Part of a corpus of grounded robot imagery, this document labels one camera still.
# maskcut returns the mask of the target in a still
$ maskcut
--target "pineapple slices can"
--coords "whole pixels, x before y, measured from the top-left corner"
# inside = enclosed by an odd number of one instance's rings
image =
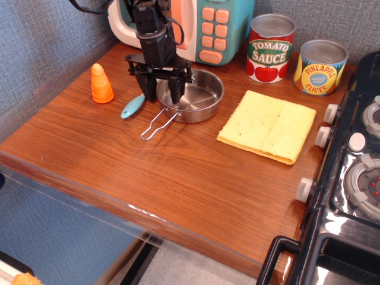
[[[310,40],[301,46],[294,74],[295,86],[304,93],[323,96],[339,85],[349,57],[347,49],[330,40]]]

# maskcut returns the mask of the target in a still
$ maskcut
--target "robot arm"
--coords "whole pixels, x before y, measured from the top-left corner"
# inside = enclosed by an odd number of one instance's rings
[[[185,83],[194,82],[194,75],[192,63],[176,54],[176,46],[183,42],[183,31],[181,42],[177,43],[173,32],[173,23],[177,22],[167,15],[170,0],[124,2],[131,20],[136,23],[136,36],[142,49],[142,56],[127,55],[125,58],[129,62],[129,74],[136,76],[148,100],[156,98],[156,79],[167,80],[172,102],[177,104],[185,92]]]

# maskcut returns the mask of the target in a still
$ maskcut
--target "metal pan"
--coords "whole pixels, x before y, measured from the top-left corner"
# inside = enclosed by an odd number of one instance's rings
[[[156,94],[162,110],[151,121],[149,128],[141,134],[143,140],[150,140],[157,131],[167,127],[171,121],[198,123],[211,118],[218,112],[219,102],[224,95],[223,82],[218,76],[209,71],[195,68],[192,71],[194,72],[195,80],[193,83],[185,84],[185,94],[176,105],[172,102],[167,81],[162,80],[157,84]],[[146,138],[145,134],[152,129],[153,123],[162,113],[169,120]]]

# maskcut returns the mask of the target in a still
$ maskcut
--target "orange button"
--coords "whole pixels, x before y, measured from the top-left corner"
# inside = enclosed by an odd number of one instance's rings
[[[228,10],[220,9],[216,11],[216,21],[218,23],[226,24],[229,19],[229,12]]]
[[[202,36],[202,46],[205,48],[211,48],[213,47],[214,39],[209,36]]]
[[[225,39],[216,39],[214,47],[217,50],[225,50],[227,48],[227,41]]]
[[[225,25],[216,25],[215,26],[215,35],[217,37],[226,37],[228,32],[228,27]]]
[[[203,20],[206,20],[206,21],[212,21],[212,20],[214,20],[214,14],[215,14],[215,9],[214,8],[205,7],[202,10],[202,18],[203,18]]]
[[[199,57],[206,62],[211,64],[219,64],[223,59],[223,55],[220,52],[215,52],[213,50],[201,50]]]
[[[204,34],[213,34],[214,25],[211,23],[202,23],[202,33]]]

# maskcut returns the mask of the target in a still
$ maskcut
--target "toy stove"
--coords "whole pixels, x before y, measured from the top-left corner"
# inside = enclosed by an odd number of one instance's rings
[[[325,122],[317,177],[297,193],[307,205],[301,241],[275,238],[257,284],[268,284],[280,252],[294,254],[286,284],[380,284],[380,52],[359,62]]]

